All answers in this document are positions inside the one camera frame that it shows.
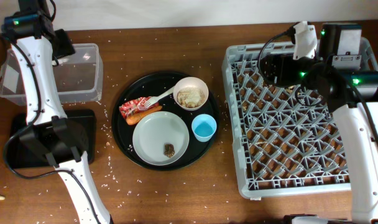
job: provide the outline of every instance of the white label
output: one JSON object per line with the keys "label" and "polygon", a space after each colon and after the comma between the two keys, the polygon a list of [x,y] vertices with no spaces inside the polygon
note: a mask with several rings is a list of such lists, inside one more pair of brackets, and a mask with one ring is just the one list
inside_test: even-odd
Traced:
{"label": "white label", "polygon": [[16,93],[19,72],[15,71],[11,66],[7,65],[4,76],[4,87]]}

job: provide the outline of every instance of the fork handle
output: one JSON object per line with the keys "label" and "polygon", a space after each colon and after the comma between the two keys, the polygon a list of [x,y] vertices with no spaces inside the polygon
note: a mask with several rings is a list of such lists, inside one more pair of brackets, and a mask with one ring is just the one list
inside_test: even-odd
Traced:
{"label": "fork handle", "polygon": [[159,100],[161,100],[162,98],[164,98],[164,97],[168,96],[169,94],[173,93],[174,92],[174,87],[175,86],[171,87],[171,89],[169,89],[165,93],[161,94],[159,96]]}

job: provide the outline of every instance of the round black tray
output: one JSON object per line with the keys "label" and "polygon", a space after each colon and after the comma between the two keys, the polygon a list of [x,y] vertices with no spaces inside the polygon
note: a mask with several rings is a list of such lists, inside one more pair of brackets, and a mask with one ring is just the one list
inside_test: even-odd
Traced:
{"label": "round black tray", "polygon": [[[136,154],[134,148],[130,148],[130,145],[132,146],[132,134],[134,133],[135,125],[130,126],[126,123],[120,114],[119,106],[129,100],[135,100],[142,96],[159,96],[185,77],[188,77],[188,75],[179,72],[155,72],[134,82],[124,90],[118,98],[112,116],[113,136],[122,153],[136,164],[153,170],[179,169],[201,158],[213,144],[218,132],[219,109],[213,94],[210,92],[207,102],[196,111],[182,109],[176,104],[172,95],[159,101],[159,104],[163,106],[162,111],[168,111],[178,115],[188,127],[190,135],[189,145],[186,152],[179,160],[166,166],[154,166],[144,162]],[[199,142],[191,130],[191,122],[197,115],[204,113],[211,115],[216,120],[217,132],[215,132],[214,136],[208,142]]]}

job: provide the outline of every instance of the blue liquid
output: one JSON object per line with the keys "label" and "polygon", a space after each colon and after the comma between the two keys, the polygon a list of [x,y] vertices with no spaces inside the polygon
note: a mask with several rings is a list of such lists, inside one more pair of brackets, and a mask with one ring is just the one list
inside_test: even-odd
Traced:
{"label": "blue liquid", "polygon": [[200,137],[208,137],[214,133],[214,130],[208,123],[202,122],[195,129],[195,133]]}

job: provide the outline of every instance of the dish rack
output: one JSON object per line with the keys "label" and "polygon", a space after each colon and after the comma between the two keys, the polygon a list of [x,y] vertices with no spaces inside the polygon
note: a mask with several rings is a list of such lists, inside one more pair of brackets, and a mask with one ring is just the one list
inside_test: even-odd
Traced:
{"label": "dish rack", "polygon": [[[237,185],[244,198],[350,190],[341,137],[326,104],[302,106],[299,86],[276,88],[258,74],[263,44],[226,50],[222,70],[233,132]],[[264,52],[293,53],[291,42],[271,43]],[[361,70],[378,70],[367,39],[361,40]],[[316,103],[318,94],[300,91],[299,99]]]}

